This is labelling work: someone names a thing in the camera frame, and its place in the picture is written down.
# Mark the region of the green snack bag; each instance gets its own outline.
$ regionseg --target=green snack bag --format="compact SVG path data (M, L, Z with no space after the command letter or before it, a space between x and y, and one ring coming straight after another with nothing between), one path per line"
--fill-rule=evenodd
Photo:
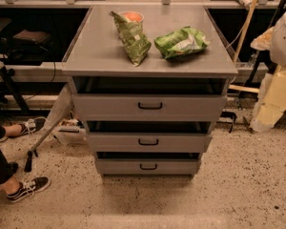
M152 45L147 36L143 33L142 23L131 21L113 11L112 16L126 53L133 64L138 66Z
M191 27L184 27L154 40L155 46L165 59L188 55L205 50L210 44L206 36Z

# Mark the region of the bag of chips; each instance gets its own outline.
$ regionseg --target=bag of chips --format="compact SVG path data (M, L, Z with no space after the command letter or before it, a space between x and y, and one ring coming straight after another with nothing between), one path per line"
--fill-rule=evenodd
M112 11L114 24L126 53L135 66L138 66L147 55L152 43L143 33L143 25Z
M210 44L206 36L191 27L184 27L154 40L165 59L203 51Z

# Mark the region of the open drawer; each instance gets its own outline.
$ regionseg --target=open drawer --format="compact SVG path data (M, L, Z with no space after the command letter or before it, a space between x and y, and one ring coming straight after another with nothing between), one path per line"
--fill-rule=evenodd
M108 161L96 160L101 175L189 175L197 173L200 160L193 161Z
M219 94L225 78L73 76L78 94Z
M217 121L225 95L76 94L76 111L83 120L203 120Z
M205 153L211 135L186 134L88 134L93 152L181 152Z
M207 134L208 121L87 121L90 133Z

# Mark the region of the black sneaker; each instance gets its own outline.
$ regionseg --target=black sneaker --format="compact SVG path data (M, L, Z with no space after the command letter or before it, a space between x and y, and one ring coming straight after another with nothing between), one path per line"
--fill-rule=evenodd
M6 140L8 140L8 136L3 136L2 138L0 138L0 142L4 142L4 141L6 141Z
M7 195L7 198L11 202L18 202L27 196L44 191L50 184L51 180L47 177L38 177L24 183L20 182L19 190L12 195Z
M41 128L44 127L45 122L45 117L30 118L27 122L20 124L22 127L22 131L19 136L29 135L39 131Z
M17 171L18 171L18 163L16 162L9 162L9 166L11 167L12 169L12 172L15 174Z

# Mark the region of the cabinet top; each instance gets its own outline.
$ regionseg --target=cabinet top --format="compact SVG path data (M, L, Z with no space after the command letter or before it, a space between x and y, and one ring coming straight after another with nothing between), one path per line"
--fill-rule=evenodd
M143 31L152 42L147 57L136 67L119 39L111 11L135 10L144 15ZM202 31L211 44L204 52L165 60L154 39L191 26ZM202 6L99 5L92 8L64 67L65 75L226 77L237 69Z

